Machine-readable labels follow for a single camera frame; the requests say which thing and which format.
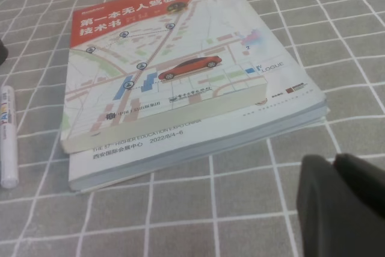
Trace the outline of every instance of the book cover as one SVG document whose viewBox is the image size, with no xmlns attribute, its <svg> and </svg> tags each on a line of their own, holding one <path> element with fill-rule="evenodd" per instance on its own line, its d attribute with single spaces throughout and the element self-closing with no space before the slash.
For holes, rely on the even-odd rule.
<svg viewBox="0 0 385 257">
<path fill-rule="evenodd" d="M 141 123 L 143 133 L 161 129 L 165 121 L 149 117 L 162 113 L 176 111 L 171 120 L 179 123 L 194 120 L 177 112 L 183 107 L 195 108 L 198 119 L 261 101 L 267 82 L 253 65 L 275 47 L 250 9 L 246 0 L 115 0 L 75 11 L 64 149 L 135 136 L 130 127 L 119 133 L 111 128 L 145 118 L 152 122 Z M 250 88 L 258 93 L 229 98 Z M 226 103 L 198 114 L 198 104 L 224 96 Z"/>
</svg>

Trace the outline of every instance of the checkered tablecloth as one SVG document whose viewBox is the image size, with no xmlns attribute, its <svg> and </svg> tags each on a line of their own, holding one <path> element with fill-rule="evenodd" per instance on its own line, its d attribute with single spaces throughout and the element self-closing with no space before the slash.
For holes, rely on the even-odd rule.
<svg viewBox="0 0 385 257">
<path fill-rule="evenodd" d="M 71 13 L 109 0 L 0 0 L 16 90 L 20 185 L 0 190 L 0 256 L 301 256 L 301 157 L 385 168 L 385 0 L 249 0 L 326 92 L 318 125 L 145 175 L 69 191 L 59 144 Z"/>
</svg>

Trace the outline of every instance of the logo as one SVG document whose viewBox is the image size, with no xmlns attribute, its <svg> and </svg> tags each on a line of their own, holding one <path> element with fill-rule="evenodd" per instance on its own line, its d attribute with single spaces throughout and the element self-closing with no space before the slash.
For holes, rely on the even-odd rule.
<svg viewBox="0 0 385 257">
<path fill-rule="evenodd" d="M 1 124 L 8 123 L 8 105 L 6 102 L 1 104 Z"/>
<path fill-rule="evenodd" d="M 269 70 L 278 69 L 279 67 L 281 67 L 283 65 L 284 65 L 284 63 L 280 62 L 280 63 L 273 64 L 272 66 L 268 66 L 268 67 L 257 66 L 257 70 L 259 72 L 268 72 Z"/>
</svg>

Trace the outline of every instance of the map illustration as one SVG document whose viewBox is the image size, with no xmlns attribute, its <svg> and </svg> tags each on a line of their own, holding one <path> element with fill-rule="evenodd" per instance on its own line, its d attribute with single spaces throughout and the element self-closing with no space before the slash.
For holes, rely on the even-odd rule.
<svg viewBox="0 0 385 257">
<path fill-rule="evenodd" d="M 76 11 L 61 138 L 265 84 L 263 43 L 263 31 L 240 31 L 219 0 L 118 0 Z"/>
</svg>

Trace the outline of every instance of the red car illustration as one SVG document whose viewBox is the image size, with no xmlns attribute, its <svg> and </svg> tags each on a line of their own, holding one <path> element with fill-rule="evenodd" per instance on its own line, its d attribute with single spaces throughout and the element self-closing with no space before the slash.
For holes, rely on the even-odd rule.
<svg viewBox="0 0 385 257">
<path fill-rule="evenodd" d="M 213 68 L 218 63 L 220 63 L 222 59 L 219 56 L 214 57 L 199 57 L 194 58 L 192 60 L 185 61 L 180 65 L 174 67 L 173 69 L 162 72 L 158 78 L 159 79 L 173 79 L 176 75 L 181 75 L 183 73 L 192 72 L 197 69 L 202 69 L 204 67 Z"/>
</svg>

